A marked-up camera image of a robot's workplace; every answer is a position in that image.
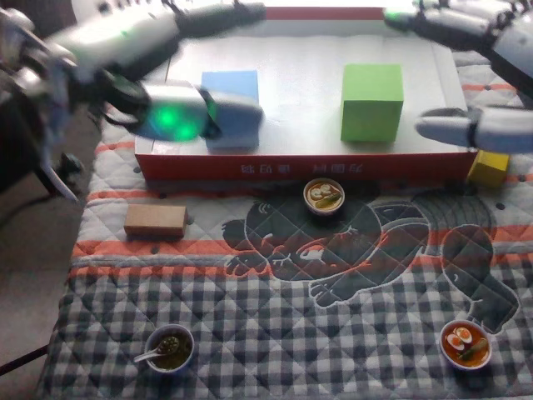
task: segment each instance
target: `blue block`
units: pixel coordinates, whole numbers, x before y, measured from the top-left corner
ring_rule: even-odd
[[[253,98],[259,103],[259,91],[257,88],[257,71],[221,71],[203,72],[202,87],[212,92],[231,93],[247,98]],[[228,122],[235,116],[228,115]],[[243,132],[236,129],[225,129],[222,137],[217,140],[206,140],[207,148],[255,148],[259,145],[259,132]]]

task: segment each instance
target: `checkered fabric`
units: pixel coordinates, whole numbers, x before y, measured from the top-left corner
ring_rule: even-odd
[[[516,102],[485,60],[456,61],[469,104]],[[346,215],[323,227],[290,186],[147,188],[131,143],[110,127],[97,148],[39,398],[533,396],[532,158],[514,158],[497,194],[348,188]],[[154,198],[187,205],[181,241],[127,240],[127,205]],[[490,333],[479,372],[441,354],[456,318]],[[167,323],[196,341],[179,376],[132,361]]]

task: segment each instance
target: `green block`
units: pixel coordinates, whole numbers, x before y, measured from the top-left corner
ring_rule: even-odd
[[[399,64],[348,64],[342,79],[341,140],[394,142],[403,106]]]

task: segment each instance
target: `robotic hand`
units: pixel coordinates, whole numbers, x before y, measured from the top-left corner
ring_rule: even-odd
[[[160,140],[197,134],[214,138],[220,133],[216,117],[222,106],[248,111],[253,116],[250,123],[258,123],[261,109],[240,98],[191,85],[138,81],[168,60],[181,40],[256,23],[264,14],[262,3],[235,1],[186,12],[172,0],[162,0],[161,5],[130,7],[90,19],[42,41],[32,34],[33,24],[26,16],[0,8],[0,129],[31,138],[49,183],[77,201],[50,160],[52,147],[81,104],[96,108],[110,123]],[[169,126],[169,108],[190,117],[181,131]],[[157,125],[152,119],[158,118]]]
[[[385,23],[454,50],[473,50],[492,70],[533,98],[533,5],[530,0],[415,1],[387,8]],[[430,110],[416,130],[425,138],[496,153],[533,152],[533,111],[513,107]]]

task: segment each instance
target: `plaid pattern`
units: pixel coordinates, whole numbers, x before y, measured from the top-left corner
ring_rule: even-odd
[[[458,56],[463,83],[478,84],[479,79],[489,79],[483,84],[494,83],[487,67],[471,65],[469,57]],[[514,95],[507,98],[509,94],[499,93],[506,97],[504,103],[512,101]],[[476,101],[473,92],[467,98],[470,103]],[[371,280],[373,284],[343,299],[337,295],[341,281],[309,282],[311,263],[282,275],[266,266],[264,258],[257,258],[239,235],[226,233],[222,240],[230,225],[232,232],[239,232],[236,227],[246,231],[252,197],[188,197],[184,201],[194,219],[183,247],[128,244],[122,230],[127,202],[117,197],[121,188],[146,190],[131,148],[112,145],[129,140],[122,131],[111,129],[99,147],[91,189],[115,197],[91,197],[84,213],[38,386],[40,398],[533,395],[533,254],[526,226],[533,220],[533,208],[531,183],[526,179],[508,183],[501,195],[481,192],[468,197],[474,202],[442,192],[416,191],[419,194],[413,197],[412,188],[393,193],[393,200],[404,205],[412,200],[422,210],[431,229],[424,239],[427,244],[407,265],[398,260],[397,254],[403,252],[397,248],[381,248],[382,259],[396,260],[392,265],[400,273],[391,272],[381,282]],[[532,166],[529,157],[516,157],[511,173],[525,176]],[[168,187],[159,189],[167,193]],[[368,202],[389,200],[370,196]],[[282,202],[273,207],[276,215],[294,225],[298,215],[289,206]],[[410,217],[407,211],[396,220]],[[385,214],[380,218],[382,223],[394,222]],[[275,222],[267,218],[253,227],[250,240]],[[480,230],[469,233],[468,227],[461,227],[468,224]],[[404,229],[404,236],[416,232]],[[488,234],[493,256],[489,272],[479,276],[479,268],[468,266],[480,265],[489,254],[483,242]],[[291,240],[301,239],[294,234]],[[229,269],[236,254],[246,254],[239,258],[243,267]],[[362,276],[343,284],[360,282]],[[321,291],[322,300],[334,301],[322,307],[316,291]],[[483,308],[486,303],[480,299],[490,299],[491,308]],[[440,330],[455,318],[472,319],[494,333],[491,362],[477,373],[457,372],[438,347]],[[499,318],[500,323],[491,325],[491,318]],[[150,333],[167,323],[188,327],[197,343],[192,365],[181,376],[165,377],[144,362],[132,362]]]

